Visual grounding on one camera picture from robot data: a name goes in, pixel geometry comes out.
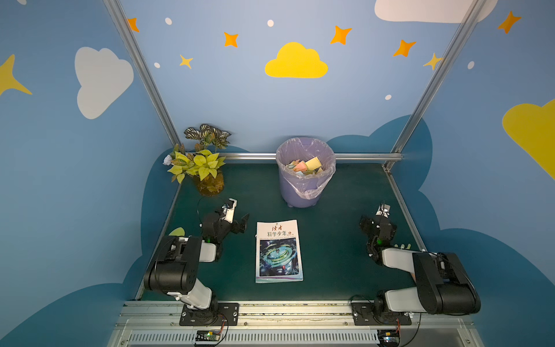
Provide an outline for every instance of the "yellow star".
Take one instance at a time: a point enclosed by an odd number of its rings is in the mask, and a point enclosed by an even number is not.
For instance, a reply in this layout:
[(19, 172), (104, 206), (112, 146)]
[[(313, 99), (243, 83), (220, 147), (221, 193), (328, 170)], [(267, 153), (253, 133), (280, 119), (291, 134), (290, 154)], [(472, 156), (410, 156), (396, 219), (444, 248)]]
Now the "yellow star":
[(330, 44), (334, 44), (336, 42), (341, 42), (342, 44), (345, 44), (347, 40), (347, 34), (349, 33), (349, 31), (351, 31), (351, 29), (341, 29), (340, 27), (335, 26), (335, 36), (333, 40), (331, 40)]
[(137, 28), (137, 19), (136, 18), (127, 19), (127, 21), (129, 22), (129, 26), (131, 27), (131, 30), (140, 33), (139, 28)]
[(228, 33), (224, 33), (224, 34), (225, 34), (224, 47), (227, 47), (227, 46), (237, 47), (237, 36), (239, 36), (239, 34), (235, 34), (235, 35), (230, 35)]
[(497, 29), (503, 29), (505, 30), (505, 34), (509, 34), (509, 31), (511, 30), (511, 27), (513, 26), (513, 24), (515, 24), (521, 18), (522, 17), (513, 16), (513, 11), (510, 11), (509, 15), (507, 16), (507, 19), (505, 19), (505, 21), (501, 23), (501, 25)]
[(181, 56), (181, 59), (183, 59), (183, 61), (181, 62), (181, 64), (179, 64), (179, 66), (181, 66), (181, 65), (187, 65), (187, 66), (189, 67), (189, 69), (190, 69), (190, 68), (191, 68), (191, 65), (189, 65), (189, 63), (190, 63), (191, 60), (193, 60), (193, 59), (192, 59), (192, 58), (191, 58), (191, 59), (185, 59), (185, 58), (183, 58), (183, 56)]
[(2, 66), (0, 66), (0, 95), (5, 90), (8, 89), (17, 89), (23, 93), (31, 94), (32, 93), (25, 88), (20, 82), (18, 82), (13, 76), (13, 63), (16, 61), (15, 55), (9, 56), (8, 60), (6, 60)]
[(432, 70), (435, 70), (436, 69), (436, 64), (439, 63), (441, 59), (443, 59), (443, 58), (437, 58), (436, 54), (434, 53), (432, 60), (430, 60), (429, 62), (427, 62), (423, 66), (428, 66), (429, 65), (429, 66), (432, 67)]
[(399, 54), (405, 57), (408, 57), (408, 52), (411, 49), (412, 46), (414, 46), (416, 42), (411, 42), (411, 43), (406, 43), (404, 40), (401, 40), (401, 45), (399, 46), (399, 49), (397, 50), (397, 52), (395, 52), (395, 54), (393, 55), (398, 56)]

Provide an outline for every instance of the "plant pot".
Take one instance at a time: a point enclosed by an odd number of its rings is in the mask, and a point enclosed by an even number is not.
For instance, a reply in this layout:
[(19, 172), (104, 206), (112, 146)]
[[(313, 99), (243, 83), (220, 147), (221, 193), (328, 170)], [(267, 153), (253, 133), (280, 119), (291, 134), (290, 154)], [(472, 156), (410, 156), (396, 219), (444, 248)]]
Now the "plant pot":
[(200, 177), (198, 176), (192, 177), (200, 195), (204, 197), (213, 197), (220, 194), (221, 191), (224, 190), (224, 174), (221, 170), (218, 170), (216, 178), (212, 175), (206, 176), (203, 180), (200, 180)]

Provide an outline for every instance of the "plastic trash bag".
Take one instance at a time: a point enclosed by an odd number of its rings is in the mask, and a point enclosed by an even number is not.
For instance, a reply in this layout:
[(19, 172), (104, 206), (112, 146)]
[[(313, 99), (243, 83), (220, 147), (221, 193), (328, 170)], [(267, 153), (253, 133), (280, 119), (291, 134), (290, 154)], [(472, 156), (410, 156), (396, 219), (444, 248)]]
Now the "plastic trash bag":
[[(323, 172), (299, 176), (292, 169), (287, 168), (293, 160), (308, 161), (313, 157), (318, 157), (324, 169)], [(281, 187), (281, 194), (285, 201), (293, 206), (295, 204), (288, 200), (288, 198), (294, 198), (290, 196), (290, 191), (303, 199), (318, 198), (335, 173), (335, 153), (327, 143), (318, 139), (296, 137), (283, 142), (276, 151), (276, 161), (279, 166), (280, 180), (287, 181), (292, 188)]]

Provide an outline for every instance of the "magazine cover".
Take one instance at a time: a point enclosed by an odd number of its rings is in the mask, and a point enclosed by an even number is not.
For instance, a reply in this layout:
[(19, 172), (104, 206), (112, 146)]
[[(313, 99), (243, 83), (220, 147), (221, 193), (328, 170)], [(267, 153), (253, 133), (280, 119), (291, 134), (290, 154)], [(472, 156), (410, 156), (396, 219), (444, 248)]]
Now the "magazine cover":
[(296, 220), (256, 224), (256, 283), (302, 281)]

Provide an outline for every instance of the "purple trash can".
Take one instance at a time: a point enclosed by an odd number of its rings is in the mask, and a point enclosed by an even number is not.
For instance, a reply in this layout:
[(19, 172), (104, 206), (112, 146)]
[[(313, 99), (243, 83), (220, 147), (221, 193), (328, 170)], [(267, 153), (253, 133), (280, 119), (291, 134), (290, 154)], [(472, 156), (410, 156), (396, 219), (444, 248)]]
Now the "purple trash can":
[[(318, 157), (323, 172), (299, 176), (287, 167), (293, 160), (308, 161)], [(327, 143), (308, 137), (289, 139), (276, 151), (279, 168), (281, 196), (289, 207), (310, 207), (316, 205), (323, 189), (335, 173), (335, 153)]]

